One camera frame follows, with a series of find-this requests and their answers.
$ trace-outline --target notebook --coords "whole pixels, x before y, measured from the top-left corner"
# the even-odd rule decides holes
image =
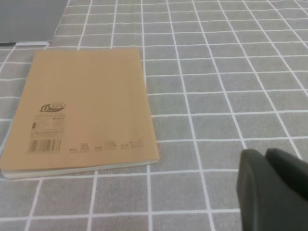
[[[0,159],[4,177],[158,159],[138,49],[36,53]]]

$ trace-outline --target gray fabric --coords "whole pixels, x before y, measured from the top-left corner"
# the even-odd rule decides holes
[[[138,47],[161,161],[0,179],[0,231],[240,231],[240,151],[308,161],[307,42],[307,1],[70,0],[46,49]],[[0,143],[39,49],[0,48]]]
[[[0,43],[51,41],[67,0],[0,2]]]

